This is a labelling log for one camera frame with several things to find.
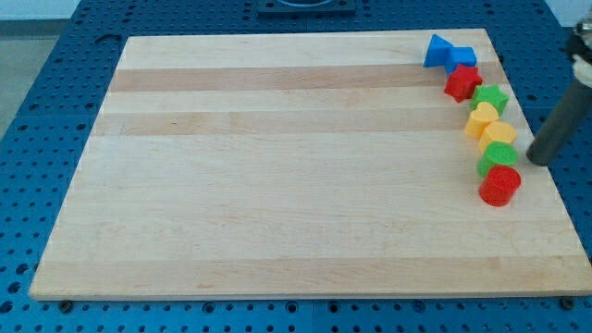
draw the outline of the black cylinder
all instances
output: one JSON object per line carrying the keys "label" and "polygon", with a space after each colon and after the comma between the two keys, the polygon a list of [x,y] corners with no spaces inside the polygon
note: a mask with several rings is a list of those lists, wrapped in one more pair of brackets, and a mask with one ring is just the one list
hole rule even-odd
{"label": "black cylinder", "polygon": [[528,147],[528,159],[542,167],[551,163],[590,110],[592,89],[574,79]]}

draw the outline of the blue table surface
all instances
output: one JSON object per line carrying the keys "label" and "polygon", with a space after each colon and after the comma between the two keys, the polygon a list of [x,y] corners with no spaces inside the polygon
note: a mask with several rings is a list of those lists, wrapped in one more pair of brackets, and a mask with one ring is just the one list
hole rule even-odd
{"label": "blue table surface", "polygon": [[[592,332],[592,298],[36,302],[27,291],[128,36],[486,28],[533,131],[572,79],[543,0],[357,0],[258,18],[252,1],[82,0],[0,143],[1,332]],[[592,250],[590,117],[550,167]]]}

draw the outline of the wooden board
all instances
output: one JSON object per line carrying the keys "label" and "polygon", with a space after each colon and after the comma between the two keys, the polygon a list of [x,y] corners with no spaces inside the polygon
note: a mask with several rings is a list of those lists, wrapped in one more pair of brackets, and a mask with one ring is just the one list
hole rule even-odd
{"label": "wooden board", "polygon": [[[432,33],[512,99],[523,187],[477,194]],[[129,38],[38,300],[580,295],[592,269],[483,30]]]}

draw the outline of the toy block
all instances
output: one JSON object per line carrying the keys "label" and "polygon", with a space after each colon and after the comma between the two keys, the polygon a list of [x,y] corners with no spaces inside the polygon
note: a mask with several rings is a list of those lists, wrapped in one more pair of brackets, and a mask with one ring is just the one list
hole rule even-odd
{"label": "toy block", "polygon": [[494,121],[483,129],[479,139],[479,150],[483,153],[492,142],[506,142],[512,144],[518,137],[514,127],[502,121]]}
{"label": "toy block", "polygon": [[479,76],[479,68],[459,64],[448,77],[444,93],[454,97],[456,102],[460,103],[473,97],[476,86],[482,83],[483,79]]}
{"label": "toy block", "polygon": [[425,54],[424,67],[444,66],[452,47],[453,45],[442,37],[436,34],[432,35],[432,39],[427,47],[427,53]]}
{"label": "toy block", "polygon": [[469,119],[464,126],[464,134],[470,138],[479,140],[485,127],[498,119],[500,119],[498,110],[488,102],[481,102],[471,112],[471,115],[469,115]]}
{"label": "toy block", "polygon": [[450,75],[459,64],[463,64],[467,67],[474,67],[477,64],[477,57],[473,47],[452,47],[446,59],[446,74]]}
{"label": "toy block", "polygon": [[481,177],[487,176],[494,166],[513,166],[518,160],[518,152],[506,142],[492,142],[477,163],[477,173]]}
{"label": "toy block", "polygon": [[477,86],[473,94],[471,107],[475,109],[481,102],[490,102],[498,110],[498,114],[501,117],[508,101],[510,101],[510,96],[501,92],[498,85]]}
{"label": "toy block", "polygon": [[510,166],[494,166],[479,187],[479,196],[487,204],[502,207],[510,202],[521,184],[518,171]]}

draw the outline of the yellow block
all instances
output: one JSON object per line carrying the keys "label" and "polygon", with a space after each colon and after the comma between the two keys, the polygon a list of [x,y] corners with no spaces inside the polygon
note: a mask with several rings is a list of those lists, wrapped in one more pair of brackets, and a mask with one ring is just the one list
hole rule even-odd
{"label": "yellow block", "polygon": [[466,126],[464,126],[464,134],[470,138],[479,139],[485,127],[498,119],[500,119],[500,115],[495,106],[488,102],[481,102],[471,112],[469,120],[467,120]]}
{"label": "yellow block", "polygon": [[494,121],[483,130],[481,139],[479,139],[479,150],[483,153],[492,142],[512,144],[517,136],[518,133],[512,125],[502,121]]}

